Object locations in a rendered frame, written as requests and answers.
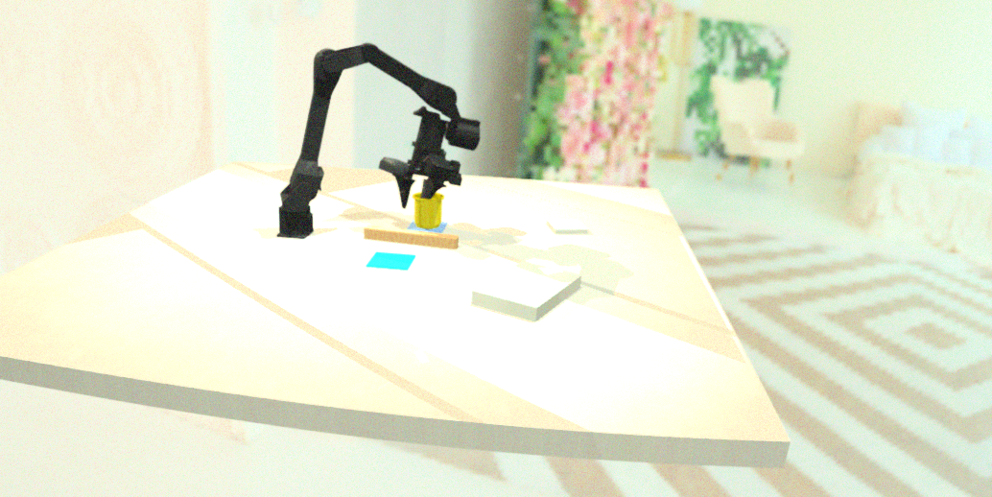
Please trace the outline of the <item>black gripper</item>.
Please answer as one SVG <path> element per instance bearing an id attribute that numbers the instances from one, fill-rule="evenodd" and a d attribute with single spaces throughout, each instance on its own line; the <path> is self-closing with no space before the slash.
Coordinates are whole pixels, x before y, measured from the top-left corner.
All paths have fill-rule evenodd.
<path id="1" fill-rule="evenodd" d="M 426 152 L 426 150 L 429 154 L 443 154 L 444 149 L 441 148 L 441 144 L 442 143 L 417 138 L 416 142 L 413 142 L 412 144 L 412 146 L 414 146 L 413 157 L 408 158 L 408 162 L 402 161 L 400 158 L 387 157 L 382 158 L 380 161 L 378 168 L 391 173 L 396 178 L 403 209 L 407 206 L 411 187 L 415 182 L 413 175 L 427 177 L 422 179 L 422 189 L 420 194 L 421 199 L 430 200 L 437 190 L 442 189 L 442 187 L 447 187 L 447 185 L 444 184 L 444 181 L 429 178 L 424 168 L 422 168 L 424 164 L 419 163 L 421 156 Z M 461 174 L 458 173 L 456 177 L 449 177 L 447 181 L 451 185 L 461 186 Z"/>

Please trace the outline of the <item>yellow cup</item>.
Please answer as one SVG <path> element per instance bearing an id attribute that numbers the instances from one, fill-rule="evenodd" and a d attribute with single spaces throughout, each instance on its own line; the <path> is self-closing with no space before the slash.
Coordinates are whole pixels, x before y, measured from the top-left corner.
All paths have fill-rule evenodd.
<path id="1" fill-rule="evenodd" d="M 441 207 L 444 196 L 435 193 L 430 200 L 420 198 L 419 193 L 413 194 L 414 223 L 420 228 L 437 228 L 441 224 Z"/>

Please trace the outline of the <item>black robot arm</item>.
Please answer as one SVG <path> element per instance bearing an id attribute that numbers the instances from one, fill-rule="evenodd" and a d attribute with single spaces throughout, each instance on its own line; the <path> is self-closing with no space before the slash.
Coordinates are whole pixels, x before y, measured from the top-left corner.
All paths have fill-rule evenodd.
<path id="1" fill-rule="evenodd" d="M 450 122 L 440 120 L 436 112 L 425 106 L 413 112 L 422 117 L 418 136 L 422 140 L 442 143 L 443 136 L 451 146 L 474 151 L 480 141 L 480 122 L 461 118 L 456 106 L 457 95 L 453 86 L 426 78 L 416 70 L 387 55 L 376 45 L 364 43 L 339 50 L 321 49 L 315 54 L 313 66 L 313 94 L 307 118 L 301 153 L 286 189 L 280 193 L 282 204 L 278 206 L 279 233 L 276 237 L 305 240 L 314 230 L 314 213 L 310 201 L 321 191 L 324 171 L 319 166 L 319 153 L 324 135 L 327 114 L 332 93 L 342 71 L 362 64 L 373 64 L 384 73 L 397 79 L 410 88 L 417 96 Z M 447 126 L 447 127 L 446 127 Z M 461 164 L 457 160 L 446 160 L 443 154 L 426 152 L 420 164 L 427 176 L 447 181 L 456 177 Z"/>

